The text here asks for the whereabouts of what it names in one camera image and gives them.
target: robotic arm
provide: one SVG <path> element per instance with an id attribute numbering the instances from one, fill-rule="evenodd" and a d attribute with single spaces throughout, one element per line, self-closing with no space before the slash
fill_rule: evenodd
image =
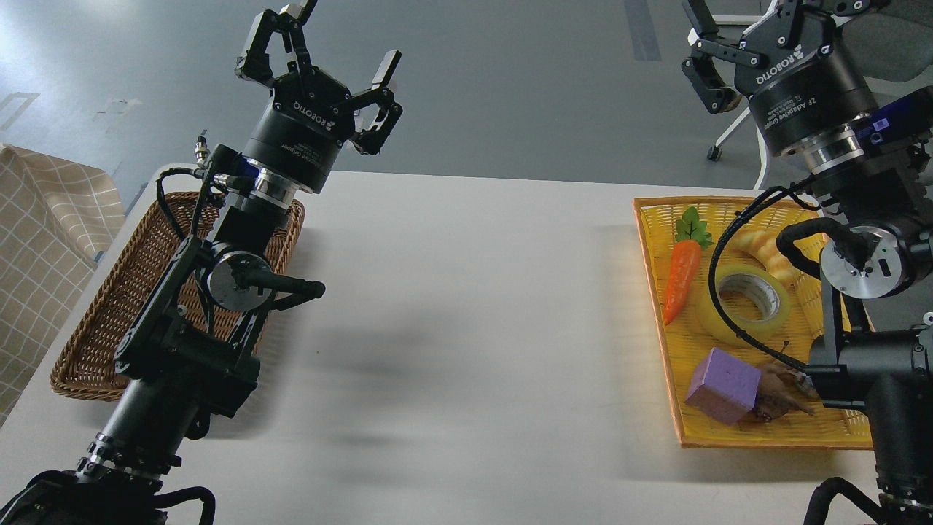
<path id="1" fill-rule="evenodd" d="M 342 145 L 376 154 L 401 115 L 388 89 L 400 53 L 389 51 L 372 87 L 350 94 L 343 84 L 312 65 L 302 26 L 315 0 L 264 11 L 253 23 L 240 78 L 259 82 L 271 100 L 243 152 L 218 145 L 209 155 L 203 137 L 195 148 L 197 168 L 177 168 L 157 180 L 157 198 L 181 238 L 156 289 L 149 295 L 115 356 L 118 373 L 132 379 L 110 420 L 97 434 L 75 471 L 37 475 L 0 509 L 2 524 L 161 524 L 163 508 L 200 499 L 202 524 L 214 516 L 214 496 L 202 487 L 158 494 L 160 477 L 180 466 L 175 455 L 185 437 L 204 437 L 210 416 L 233 417 L 257 386 L 259 361 L 252 355 L 272 310 L 321 297 L 324 285 L 272 272 L 266 245 L 299 189 L 320 192 Z M 288 71 L 274 77 L 265 53 L 272 34 L 282 35 Z M 354 111 L 375 104 L 368 129 L 356 129 Z M 190 234 L 163 202 L 165 177 L 189 174 L 202 180 Z M 213 231 L 196 234 L 205 204 L 226 194 Z M 194 276 L 207 331 L 185 318 L 178 304 L 182 285 Z M 287 296 L 277 298 L 280 292 Z M 241 312 L 227 339 L 213 333 L 215 307 Z"/>
<path id="2" fill-rule="evenodd" d="M 815 340 L 809 363 L 792 364 L 812 378 L 825 406 L 860 410 L 869 418 L 882 505 L 853 496 L 851 486 L 836 491 L 859 499 L 879 523 L 931 523 L 933 319 L 873 332 L 862 301 L 896 295 L 933 269 L 933 203 L 917 182 L 929 160 L 924 145 L 933 125 L 933 86 L 878 108 L 833 18 L 861 16 L 888 3 L 785 0 L 730 41 L 718 34 L 703 0 L 686 0 L 696 37 L 682 70 L 710 113 L 747 98 L 769 152 L 799 153 L 807 162 L 810 177 L 792 190 L 811 193 L 822 207 L 838 205 L 847 219 L 844 226 L 810 220 L 778 236 L 781 251 L 823 282 L 825 333 Z M 719 76 L 714 58 L 735 64 L 732 87 Z M 747 210 L 727 230 L 720 253 L 754 213 Z M 831 239 L 819 263 L 794 246 L 818 233 Z M 825 519 L 830 498 L 815 495 L 807 523 Z"/>

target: yellow plastic tray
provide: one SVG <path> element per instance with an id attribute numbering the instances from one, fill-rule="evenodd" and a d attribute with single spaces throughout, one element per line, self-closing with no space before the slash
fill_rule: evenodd
<path id="1" fill-rule="evenodd" d="M 771 358 L 753 348 L 737 348 L 724 345 L 701 327 L 696 317 L 696 297 L 707 293 L 705 285 L 709 270 L 712 247 L 703 253 L 703 263 L 690 288 L 687 305 L 680 315 L 664 326 L 661 313 L 663 297 L 670 272 L 670 255 L 674 245 L 675 221 L 690 206 L 696 206 L 700 217 L 707 222 L 707 229 L 718 240 L 723 230 L 751 202 L 740 197 L 666 197 L 656 199 L 634 199 L 635 223 L 641 240 L 648 285 L 654 298 L 653 307 L 661 341 L 661 357 L 667 381 L 668 397 L 677 439 L 682 447 L 742 447 L 742 448 L 850 448 L 871 449 L 868 419 L 852 410 L 825 408 L 818 401 L 810 406 L 815 416 L 800 411 L 765 423 L 745 418 L 727 426 L 709 418 L 703 412 L 684 403 L 687 389 L 697 364 L 709 353 L 710 348 L 723 348 L 735 357 L 750 364 L 767 362 Z M 812 211 L 804 210 L 786 199 L 759 213 L 750 227 L 780 232 L 785 226 L 816 217 Z M 817 259 L 824 241 L 819 236 L 797 243 L 803 253 Z M 747 263 L 762 267 L 751 256 L 726 249 L 719 264 Z M 819 281 L 801 275 L 789 289 L 791 298 L 790 317 L 776 334 L 764 341 L 771 348 L 781 349 L 789 341 L 787 354 L 807 361 L 813 339 L 823 333 L 823 309 Z"/>

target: brown wicker basket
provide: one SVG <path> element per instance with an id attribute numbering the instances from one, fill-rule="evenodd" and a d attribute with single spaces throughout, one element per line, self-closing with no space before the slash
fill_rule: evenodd
<path id="1" fill-rule="evenodd" d="M 196 192 L 166 195 L 169 208 L 180 224 L 190 224 L 197 196 Z M 198 227 L 199 236 L 210 232 L 217 211 L 212 206 L 205 207 Z M 288 209 L 287 228 L 276 230 L 266 249 L 266 258 L 275 273 L 282 274 L 287 269 L 303 222 L 304 206 L 293 201 Z M 153 203 L 55 362 L 50 378 L 55 392 L 78 399 L 119 399 L 128 379 L 114 372 L 117 344 L 135 321 L 179 244 L 177 235 Z M 191 277 L 182 287 L 178 302 L 188 309 L 188 319 L 204 330 L 204 315 Z M 238 317 L 238 312 L 216 308 L 215 334 L 226 338 Z"/>

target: robotiq logo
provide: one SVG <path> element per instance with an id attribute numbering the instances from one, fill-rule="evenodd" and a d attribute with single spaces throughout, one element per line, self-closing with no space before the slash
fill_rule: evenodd
<path id="1" fill-rule="evenodd" d="M 803 60 L 803 50 L 800 45 L 794 48 L 794 52 L 790 53 L 787 57 L 785 57 L 784 60 L 775 64 L 774 67 L 766 71 L 764 75 L 758 75 L 755 77 L 755 81 L 760 86 L 761 84 L 767 82 L 774 75 L 777 75 L 778 73 L 795 64 L 798 60 Z"/>
<path id="2" fill-rule="evenodd" d="M 312 121 L 317 122 L 318 124 L 321 124 L 322 126 L 324 126 L 324 129 L 328 131 L 330 131 L 330 128 L 334 127 L 334 124 L 337 123 L 335 121 L 328 121 L 324 117 L 321 117 L 317 113 L 314 113 L 307 107 L 302 106 L 301 103 L 299 103 L 297 100 L 295 101 L 294 104 L 292 104 L 292 107 L 294 107 L 300 114 L 304 115 L 305 117 L 311 119 Z"/>

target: gray floor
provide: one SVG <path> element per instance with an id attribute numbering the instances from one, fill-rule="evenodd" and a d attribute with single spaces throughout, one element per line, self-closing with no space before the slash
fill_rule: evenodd
<path id="1" fill-rule="evenodd" d="M 745 15 L 767 3 L 709 1 Z M 253 17 L 279 6 L 0 3 L 0 142 L 100 167 L 131 203 L 156 168 L 191 161 L 201 130 L 243 146 L 267 94 L 233 75 L 234 59 Z M 680 73 L 688 29 L 669 0 L 321 0 L 305 35 L 313 62 L 351 91 L 386 50 L 403 53 L 402 121 L 383 154 L 345 151 L 337 169 L 750 188 L 750 125 L 720 162 L 705 159 L 737 113 L 708 115 Z M 281 51 L 272 63 L 283 70 Z M 871 85 L 900 96 L 933 83 L 928 73 Z M 777 161 L 770 181 L 804 175 Z"/>

